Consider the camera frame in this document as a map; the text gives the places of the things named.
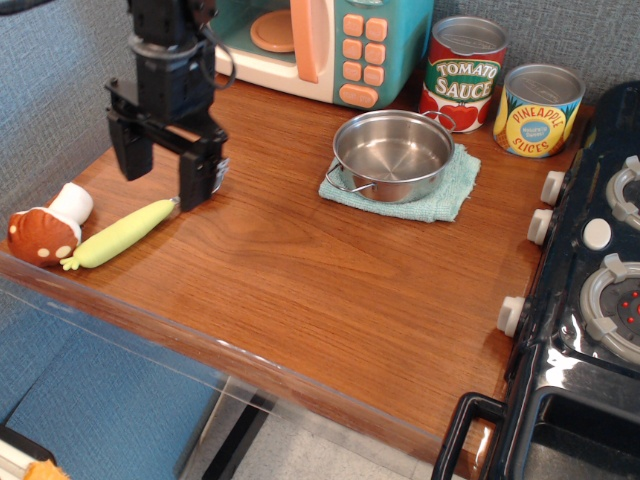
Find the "tomato sauce can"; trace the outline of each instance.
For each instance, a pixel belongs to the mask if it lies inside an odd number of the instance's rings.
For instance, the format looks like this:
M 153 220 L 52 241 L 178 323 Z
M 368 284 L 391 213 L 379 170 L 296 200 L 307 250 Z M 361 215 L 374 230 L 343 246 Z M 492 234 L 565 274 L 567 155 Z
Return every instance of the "tomato sauce can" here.
M 563 150 L 585 92 L 571 70 L 530 64 L 511 70 L 504 81 L 493 138 L 508 152 L 543 158 Z
M 505 30 L 483 18 L 454 16 L 436 23 L 431 29 L 420 113 L 448 115 L 456 124 L 454 132 L 479 128 L 489 113 L 507 43 Z M 450 128 L 444 115 L 437 118 Z

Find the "tomato illustration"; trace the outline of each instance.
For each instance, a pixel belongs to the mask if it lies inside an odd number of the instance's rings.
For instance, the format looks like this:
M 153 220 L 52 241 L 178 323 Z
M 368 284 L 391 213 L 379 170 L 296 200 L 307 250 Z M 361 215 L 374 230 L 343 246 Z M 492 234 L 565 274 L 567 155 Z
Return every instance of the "tomato illustration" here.
M 487 103 L 485 103 L 483 105 L 483 107 L 480 109 L 480 113 L 478 113 L 478 123 L 479 124 L 484 124 L 484 122 L 487 120 L 487 116 L 489 115 L 489 108 L 491 107 L 491 100 L 488 100 Z
M 466 105 L 445 105 L 440 111 L 449 115 L 456 122 L 455 131 L 462 132 L 469 128 L 478 118 L 478 109 L 476 107 L 467 107 Z M 446 117 L 440 117 L 440 123 L 446 128 L 451 129 L 452 125 Z
M 438 111 L 438 102 L 429 95 L 429 91 L 425 88 L 422 91 L 422 98 L 420 99 L 420 113 L 424 112 L 437 112 Z M 429 118 L 436 118 L 435 115 L 427 115 Z

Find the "white mushroom stem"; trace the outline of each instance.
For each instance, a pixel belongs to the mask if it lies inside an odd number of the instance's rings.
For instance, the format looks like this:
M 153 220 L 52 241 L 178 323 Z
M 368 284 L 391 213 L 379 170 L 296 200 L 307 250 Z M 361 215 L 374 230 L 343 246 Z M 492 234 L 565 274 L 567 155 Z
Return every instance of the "white mushroom stem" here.
M 49 210 L 82 225 L 93 210 L 93 199 L 84 188 L 67 183 L 51 202 Z

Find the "toy microwave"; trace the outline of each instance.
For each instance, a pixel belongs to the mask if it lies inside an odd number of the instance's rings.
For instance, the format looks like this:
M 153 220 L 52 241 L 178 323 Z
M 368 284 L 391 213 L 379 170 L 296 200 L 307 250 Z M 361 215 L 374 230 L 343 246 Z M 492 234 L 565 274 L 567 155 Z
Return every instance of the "toy microwave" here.
M 432 14 L 433 0 L 227 0 L 211 25 L 237 78 L 372 110 L 425 55 Z M 218 48 L 217 71 L 231 68 Z

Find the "toy mushroom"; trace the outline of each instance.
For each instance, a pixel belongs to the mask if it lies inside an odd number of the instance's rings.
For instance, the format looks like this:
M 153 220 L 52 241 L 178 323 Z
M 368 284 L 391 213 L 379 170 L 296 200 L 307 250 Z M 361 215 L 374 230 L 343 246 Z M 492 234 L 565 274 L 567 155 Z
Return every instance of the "toy mushroom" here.
M 36 207 L 9 218 L 11 253 L 38 267 L 57 265 L 82 241 L 82 225 L 93 199 L 82 187 L 67 183 L 48 208 Z

